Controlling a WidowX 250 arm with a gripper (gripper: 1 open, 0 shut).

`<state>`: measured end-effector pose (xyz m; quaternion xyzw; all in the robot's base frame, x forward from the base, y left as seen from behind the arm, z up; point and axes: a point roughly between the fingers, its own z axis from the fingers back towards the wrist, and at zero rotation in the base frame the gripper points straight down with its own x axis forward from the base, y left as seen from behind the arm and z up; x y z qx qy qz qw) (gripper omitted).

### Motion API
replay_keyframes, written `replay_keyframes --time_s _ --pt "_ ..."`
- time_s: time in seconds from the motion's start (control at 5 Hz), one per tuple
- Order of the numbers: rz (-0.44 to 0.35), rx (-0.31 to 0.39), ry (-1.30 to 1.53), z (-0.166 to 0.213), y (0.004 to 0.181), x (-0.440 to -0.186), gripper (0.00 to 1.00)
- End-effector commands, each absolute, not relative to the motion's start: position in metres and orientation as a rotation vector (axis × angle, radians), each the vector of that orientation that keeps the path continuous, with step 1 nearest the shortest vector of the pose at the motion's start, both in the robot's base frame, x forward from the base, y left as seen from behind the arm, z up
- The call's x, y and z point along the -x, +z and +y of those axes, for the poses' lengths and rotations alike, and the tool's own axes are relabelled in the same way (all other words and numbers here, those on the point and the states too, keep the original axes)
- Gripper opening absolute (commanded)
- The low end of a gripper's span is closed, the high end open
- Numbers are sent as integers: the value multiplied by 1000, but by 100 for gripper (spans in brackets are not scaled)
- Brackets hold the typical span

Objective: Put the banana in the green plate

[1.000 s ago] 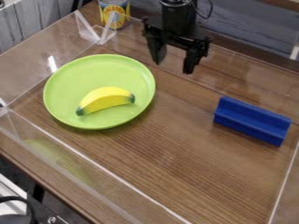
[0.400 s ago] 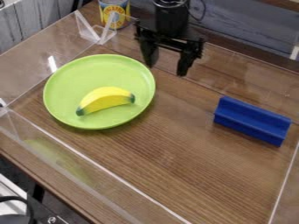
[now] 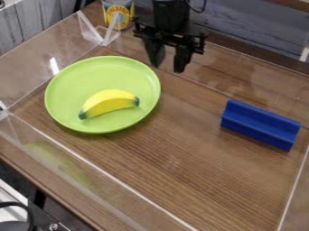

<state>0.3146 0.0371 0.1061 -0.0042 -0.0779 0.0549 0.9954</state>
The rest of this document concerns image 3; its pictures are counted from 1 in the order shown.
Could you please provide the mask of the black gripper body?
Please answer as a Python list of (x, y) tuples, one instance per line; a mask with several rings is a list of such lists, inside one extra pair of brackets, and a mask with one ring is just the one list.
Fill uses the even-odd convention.
[(190, 0), (152, 0), (154, 11), (133, 18), (136, 37), (150, 36), (176, 49), (188, 44), (192, 53), (203, 54), (207, 33), (190, 20)]

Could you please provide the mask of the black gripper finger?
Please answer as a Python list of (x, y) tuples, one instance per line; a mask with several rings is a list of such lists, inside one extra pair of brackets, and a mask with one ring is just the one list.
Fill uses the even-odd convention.
[(143, 36), (143, 45), (151, 64), (158, 68), (166, 57), (166, 48), (160, 40), (154, 37)]
[(182, 73), (186, 65), (191, 62), (192, 48), (188, 44), (179, 44), (175, 49), (174, 71)]

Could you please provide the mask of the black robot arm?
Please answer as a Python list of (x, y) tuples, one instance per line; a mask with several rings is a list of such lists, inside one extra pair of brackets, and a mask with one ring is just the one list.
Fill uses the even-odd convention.
[(199, 8), (191, 0), (152, 0), (154, 13), (133, 18), (133, 36), (139, 37), (151, 64), (158, 68), (166, 57), (166, 46), (175, 48), (174, 71), (184, 71), (194, 53), (203, 54), (208, 33), (190, 20), (190, 11), (200, 14), (207, 0)]

